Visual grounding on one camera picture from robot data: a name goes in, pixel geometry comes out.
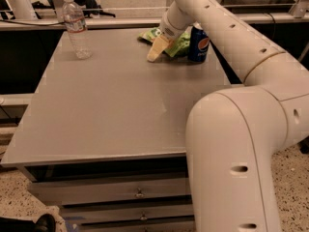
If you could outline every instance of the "soda can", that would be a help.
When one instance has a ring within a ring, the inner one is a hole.
[[[210,38],[199,23],[194,23],[191,30],[190,46],[187,59],[192,62],[202,63],[206,60]]]

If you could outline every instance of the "drawer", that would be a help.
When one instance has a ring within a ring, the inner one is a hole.
[[[119,220],[145,221],[154,218],[193,216],[193,206],[190,196],[156,198],[143,202],[64,208],[61,209],[61,216],[75,224]]]
[[[57,206],[190,194],[185,173],[32,183],[28,189],[45,205]]]
[[[168,232],[176,230],[194,230],[194,217],[177,217],[154,219],[139,222],[115,222],[102,224],[88,224],[78,226],[83,232]]]

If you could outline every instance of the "drawer handle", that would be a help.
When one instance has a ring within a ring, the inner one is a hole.
[[[139,218],[140,220],[148,220],[148,218],[145,216],[145,214],[142,215],[142,217]]]
[[[145,194],[142,192],[142,189],[140,188],[137,189],[137,193],[135,194],[135,197],[139,199],[145,197]]]

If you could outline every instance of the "clear bottle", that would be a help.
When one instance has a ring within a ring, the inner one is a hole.
[[[92,55],[92,50],[83,11],[74,0],[64,1],[65,4],[62,8],[64,21],[76,56],[79,59],[89,58]]]

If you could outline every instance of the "white robotic arm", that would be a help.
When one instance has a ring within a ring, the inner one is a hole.
[[[7,0],[16,19],[38,19],[30,0]]]
[[[309,72],[215,0],[175,0],[160,29],[198,21],[246,87],[190,112],[186,148],[198,232],[280,232],[271,156],[309,135]]]

